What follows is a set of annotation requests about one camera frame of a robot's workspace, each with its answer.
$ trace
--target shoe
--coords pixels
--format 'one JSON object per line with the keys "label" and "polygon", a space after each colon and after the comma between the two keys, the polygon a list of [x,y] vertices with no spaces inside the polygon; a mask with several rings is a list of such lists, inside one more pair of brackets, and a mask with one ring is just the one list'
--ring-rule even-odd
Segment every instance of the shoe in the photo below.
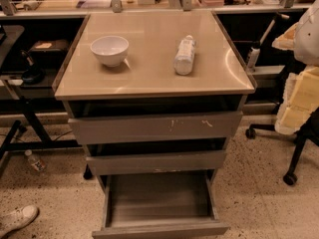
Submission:
{"label": "shoe", "polygon": [[34,221],[38,213],[38,207],[28,205],[0,217],[0,238],[13,230],[29,225],[32,221]]}

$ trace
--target floor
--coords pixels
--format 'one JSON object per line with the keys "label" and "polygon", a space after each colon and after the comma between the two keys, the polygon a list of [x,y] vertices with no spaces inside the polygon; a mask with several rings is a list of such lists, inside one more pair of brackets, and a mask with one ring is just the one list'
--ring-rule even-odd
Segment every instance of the floor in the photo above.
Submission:
{"label": "floor", "polygon": [[[294,149],[294,137],[267,131],[259,131],[256,139],[244,135],[250,122],[269,120],[245,117],[230,141],[224,167],[213,183],[219,219],[230,229],[223,236],[200,239],[318,238],[318,148],[306,143],[296,171],[298,182],[287,186],[282,175]],[[45,127],[52,138],[63,133],[61,139],[73,138],[64,123]],[[8,131],[9,127],[0,128],[0,142]],[[35,136],[29,128],[21,139],[35,140]],[[36,152],[47,163],[42,173],[32,170],[22,152],[7,153],[0,163],[0,215],[28,204],[40,208],[33,223],[8,238],[92,238],[92,231],[101,228],[104,194],[95,178],[83,178],[84,152],[80,148]]]}

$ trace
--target bottle label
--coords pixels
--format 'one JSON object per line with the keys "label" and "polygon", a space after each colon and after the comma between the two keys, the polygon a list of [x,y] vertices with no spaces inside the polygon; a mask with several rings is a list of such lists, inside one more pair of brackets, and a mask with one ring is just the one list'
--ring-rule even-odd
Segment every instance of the bottle label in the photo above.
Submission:
{"label": "bottle label", "polygon": [[178,47],[178,56],[186,56],[192,59],[193,57],[193,46],[194,42],[192,40],[184,39],[180,42]]}
{"label": "bottle label", "polygon": [[36,171],[43,171],[44,168],[46,167],[46,164],[45,164],[44,161],[41,160],[41,159],[38,160],[38,161],[35,162],[35,163],[32,163],[31,165],[32,165],[32,167],[33,167]]}

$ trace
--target bottle cap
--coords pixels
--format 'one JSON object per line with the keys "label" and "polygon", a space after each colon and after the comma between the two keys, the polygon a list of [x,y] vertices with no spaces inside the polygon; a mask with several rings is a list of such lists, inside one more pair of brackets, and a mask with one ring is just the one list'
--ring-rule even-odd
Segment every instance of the bottle cap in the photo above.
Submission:
{"label": "bottle cap", "polygon": [[26,156],[32,155],[32,150],[31,149],[27,149],[25,152]]}

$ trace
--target beige tabletop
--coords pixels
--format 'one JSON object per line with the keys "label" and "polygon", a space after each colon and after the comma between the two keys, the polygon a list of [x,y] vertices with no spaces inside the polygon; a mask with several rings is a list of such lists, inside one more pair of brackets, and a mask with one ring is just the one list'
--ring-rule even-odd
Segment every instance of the beige tabletop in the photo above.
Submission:
{"label": "beige tabletop", "polygon": [[[130,42],[117,68],[100,64],[91,43],[106,35]],[[177,75],[173,59],[186,36],[196,41],[193,71]],[[254,88],[210,11],[93,13],[56,92],[58,100],[249,94]]]}

